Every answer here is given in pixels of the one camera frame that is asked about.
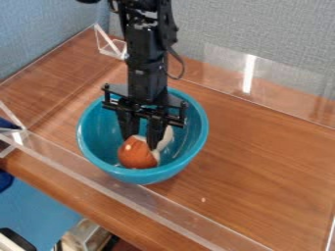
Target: bowl rim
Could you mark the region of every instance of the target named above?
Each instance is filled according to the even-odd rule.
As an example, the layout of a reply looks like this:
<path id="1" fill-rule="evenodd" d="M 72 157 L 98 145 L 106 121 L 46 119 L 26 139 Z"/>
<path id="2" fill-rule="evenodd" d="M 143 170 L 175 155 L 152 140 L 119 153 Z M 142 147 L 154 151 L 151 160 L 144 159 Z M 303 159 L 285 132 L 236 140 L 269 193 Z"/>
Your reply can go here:
<path id="1" fill-rule="evenodd" d="M 110 164 L 108 162 L 103 161 L 99 157 L 96 157 L 96 155 L 92 153 L 92 151 L 87 145 L 87 142 L 83 138 L 82 124 L 84 122 L 86 117 L 88 116 L 88 113 L 98 106 L 98 103 L 100 103 L 100 101 L 103 100 L 103 97 L 100 97 L 98 100 L 95 100 L 92 102 L 92 104 L 90 105 L 90 107 L 87 108 L 87 110 L 84 111 L 82 118 L 79 119 L 78 128 L 76 128 L 78 144 L 80 146 L 80 150 L 83 152 L 84 157 L 95 164 L 95 166 L 98 166 L 102 170 L 104 170 L 110 174 L 119 175 L 119 176 L 139 177 L 139 176 L 148 176 L 148 175 L 159 175 L 162 173 L 171 172 L 171 170 L 178 169 L 182 165 L 187 165 L 188 162 L 195 157 L 195 155 L 202 150 L 203 145 L 207 140 L 208 130 L 210 130 L 210 123 L 208 123 L 206 111 L 204 111 L 203 107 L 200 106 L 199 102 L 188 94 L 186 94 L 184 92 L 182 92 L 174 88 L 168 88 L 168 92 L 171 94 L 175 94 L 178 97 L 180 97 L 188 103 L 192 104 L 192 106 L 199 114 L 199 117 L 200 117 L 202 129 L 200 129 L 200 133 L 199 133 L 199 137 L 196 139 L 196 142 L 194 143 L 191 149 L 188 150 L 188 152 L 191 154 L 186 155 L 184 158 L 176 158 L 168 164 L 158 166 L 151 169 L 134 170 L 134 169 L 127 169 L 127 168 L 119 168 L 119 167 L 114 166 L 112 164 Z"/>

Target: teal bowl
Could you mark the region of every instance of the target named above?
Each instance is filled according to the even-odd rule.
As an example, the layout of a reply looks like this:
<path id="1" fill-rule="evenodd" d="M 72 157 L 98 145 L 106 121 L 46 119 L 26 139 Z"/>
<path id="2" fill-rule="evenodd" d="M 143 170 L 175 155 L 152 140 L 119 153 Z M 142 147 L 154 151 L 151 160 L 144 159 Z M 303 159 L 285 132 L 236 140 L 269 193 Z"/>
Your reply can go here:
<path id="1" fill-rule="evenodd" d="M 86 158 L 111 176 L 127 183 L 152 184 L 167 180 L 187 167 L 204 146 L 208 120 L 202 106 L 183 92 L 170 89 L 168 93 L 187 101 L 187 120 L 184 128 L 172 128 L 174 137 L 155 168 L 132 170 L 119 164 L 118 148 L 123 139 L 115 112 L 102 107 L 103 97 L 88 107 L 79 121 L 78 142 Z M 146 124 L 147 121 L 142 120 L 142 135 L 146 135 Z"/>

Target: orange object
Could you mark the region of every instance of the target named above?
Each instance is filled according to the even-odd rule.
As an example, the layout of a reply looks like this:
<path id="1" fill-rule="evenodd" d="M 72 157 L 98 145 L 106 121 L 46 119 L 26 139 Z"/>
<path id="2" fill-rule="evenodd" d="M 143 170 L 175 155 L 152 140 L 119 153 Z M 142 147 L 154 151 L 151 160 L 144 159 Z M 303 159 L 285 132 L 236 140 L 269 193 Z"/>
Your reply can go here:
<path id="1" fill-rule="evenodd" d="M 128 169 L 148 169 L 159 164 L 159 152 L 151 151 L 142 136 L 131 136 L 118 150 L 122 166 Z"/>

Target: wooden table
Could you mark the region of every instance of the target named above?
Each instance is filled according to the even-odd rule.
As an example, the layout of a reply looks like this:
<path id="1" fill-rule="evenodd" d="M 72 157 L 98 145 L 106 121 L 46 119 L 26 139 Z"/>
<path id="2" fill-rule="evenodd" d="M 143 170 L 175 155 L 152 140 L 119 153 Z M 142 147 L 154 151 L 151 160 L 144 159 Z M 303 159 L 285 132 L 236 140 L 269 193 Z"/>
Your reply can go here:
<path id="1" fill-rule="evenodd" d="M 79 155 L 75 129 L 83 111 L 102 95 L 106 82 L 126 82 L 124 63 L 92 53 L 95 48 L 95 35 L 87 30 L 0 85 L 0 95 L 7 95 L 6 102 L 31 131 Z M 187 65 L 188 79 L 204 86 L 238 84 L 240 74 L 192 60 Z M 274 106 L 321 99 L 255 81 L 277 94 Z M 203 105 L 210 137 L 187 169 L 148 188 L 275 250 L 323 250 L 334 219 L 334 130 L 188 81 L 172 81 L 170 86 Z M 286 101 L 286 95 L 295 99 Z M 51 100 L 59 102 L 50 106 Z M 302 103 L 301 113 L 307 114 L 303 107 Z M 331 110 L 322 116 L 331 121 Z M 3 168 L 140 249 L 206 250 L 27 153 L 16 150 Z"/>

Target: gray wall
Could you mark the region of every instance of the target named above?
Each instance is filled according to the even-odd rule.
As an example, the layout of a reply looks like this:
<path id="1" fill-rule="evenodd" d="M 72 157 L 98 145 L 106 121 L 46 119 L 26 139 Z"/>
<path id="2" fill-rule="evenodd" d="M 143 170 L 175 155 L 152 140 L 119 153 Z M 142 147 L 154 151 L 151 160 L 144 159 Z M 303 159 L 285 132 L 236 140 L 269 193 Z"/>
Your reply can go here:
<path id="1" fill-rule="evenodd" d="M 12 74 L 96 20 L 108 26 L 106 1 L 0 1 L 0 78 Z"/>
<path id="2" fill-rule="evenodd" d="M 172 0 L 179 52 L 206 59 L 204 47 L 227 47 L 326 73 L 335 58 L 334 0 Z M 116 16 L 110 31 L 119 33 Z"/>

